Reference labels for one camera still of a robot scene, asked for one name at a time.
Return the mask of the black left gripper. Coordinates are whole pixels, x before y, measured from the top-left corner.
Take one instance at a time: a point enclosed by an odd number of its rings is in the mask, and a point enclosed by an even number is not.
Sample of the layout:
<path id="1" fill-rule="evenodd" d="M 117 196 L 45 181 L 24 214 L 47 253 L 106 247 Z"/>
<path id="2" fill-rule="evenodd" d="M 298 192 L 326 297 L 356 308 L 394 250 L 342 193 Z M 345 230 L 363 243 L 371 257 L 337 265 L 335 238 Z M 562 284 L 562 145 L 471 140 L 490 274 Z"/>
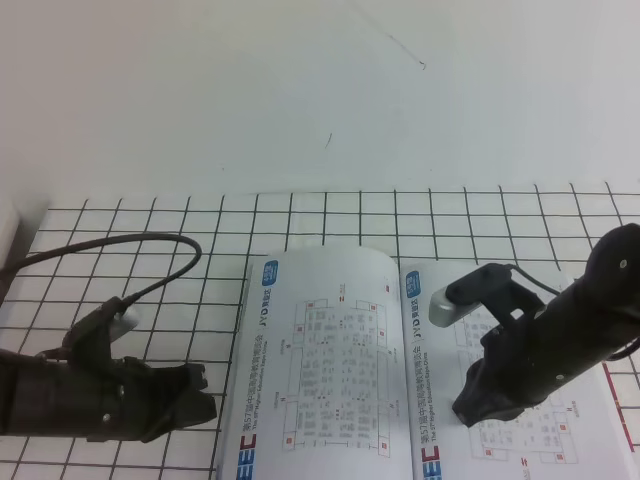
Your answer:
<path id="1" fill-rule="evenodd" d="M 79 323 L 64 337 L 62 435 L 148 443 L 217 418 L 202 364 L 151 367 L 111 354 L 108 321 Z"/>

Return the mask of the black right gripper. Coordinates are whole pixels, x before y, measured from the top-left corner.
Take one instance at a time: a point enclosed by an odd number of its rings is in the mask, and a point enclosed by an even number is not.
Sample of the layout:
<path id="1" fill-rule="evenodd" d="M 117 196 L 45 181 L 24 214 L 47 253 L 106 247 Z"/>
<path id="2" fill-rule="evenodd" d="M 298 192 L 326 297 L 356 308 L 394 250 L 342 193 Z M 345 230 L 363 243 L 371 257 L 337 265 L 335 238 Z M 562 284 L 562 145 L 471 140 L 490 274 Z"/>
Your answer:
<path id="1" fill-rule="evenodd" d="M 600 361 L 599 331 L 597 313 L 571 299 L 556 299 L 510 328 L 492 330 L 453 412 L 468 428 L 515 419 Z"/>

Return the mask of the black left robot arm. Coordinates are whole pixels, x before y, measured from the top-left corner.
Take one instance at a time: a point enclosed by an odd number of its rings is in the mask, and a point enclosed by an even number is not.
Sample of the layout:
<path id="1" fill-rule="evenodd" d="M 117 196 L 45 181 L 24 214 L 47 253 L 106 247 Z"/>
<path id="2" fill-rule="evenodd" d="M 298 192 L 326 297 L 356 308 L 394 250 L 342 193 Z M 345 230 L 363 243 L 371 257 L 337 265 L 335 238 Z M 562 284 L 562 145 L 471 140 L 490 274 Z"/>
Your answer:
<path id="1" fill-rule="evenodd" d="M 34 356 L 1 354 L 6 436 L 148 443 L 217 416 L 201 364 L 151 367 L 114 358 L 105 327 Z"/>

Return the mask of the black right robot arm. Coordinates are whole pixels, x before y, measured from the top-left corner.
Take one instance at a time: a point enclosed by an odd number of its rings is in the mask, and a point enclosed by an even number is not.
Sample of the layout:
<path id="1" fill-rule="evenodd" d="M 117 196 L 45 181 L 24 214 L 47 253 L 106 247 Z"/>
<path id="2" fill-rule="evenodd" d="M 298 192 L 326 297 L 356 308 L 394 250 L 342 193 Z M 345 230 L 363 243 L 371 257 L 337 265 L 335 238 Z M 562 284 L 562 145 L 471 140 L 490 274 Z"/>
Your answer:
<path id="1" fill-rule="evenodd" d="M 303 291 L 325 290 L 334 278 L 353 278 L 369 288 L 389 284 L 382 311 L 406 327 L 410 346 L 435 341 L 438 329 L 476 309 L 493 316 L 495 324 L 481 340 L 483 357 L 469 367 L 452 406 L 466 426 L 512 420 L 596 363 L 628 356 L 639 346 L 635 224 L 605 234 L 584 274 L 549 302 L 538 296 L 541 284 L 514 264 L 487 263 L 454 278 L 450 262 L 402 271 L 369 247 L 329 245 L 259 257 L 246 276 L 239 338 L 281 327 L 286 305 Z"/>

